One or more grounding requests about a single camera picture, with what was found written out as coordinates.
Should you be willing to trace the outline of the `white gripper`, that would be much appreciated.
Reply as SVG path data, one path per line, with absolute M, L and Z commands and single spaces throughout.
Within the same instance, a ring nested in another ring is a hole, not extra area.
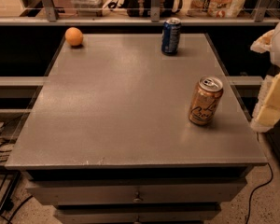
M 260 36 L 250 49 L 257 53 L 270 52 L 271 63 L 280 67 L 280 22 L 274 30 Z M 268 132 L 280 120 L 280 73 L 262 81 L 250 127 L 258 133 Z

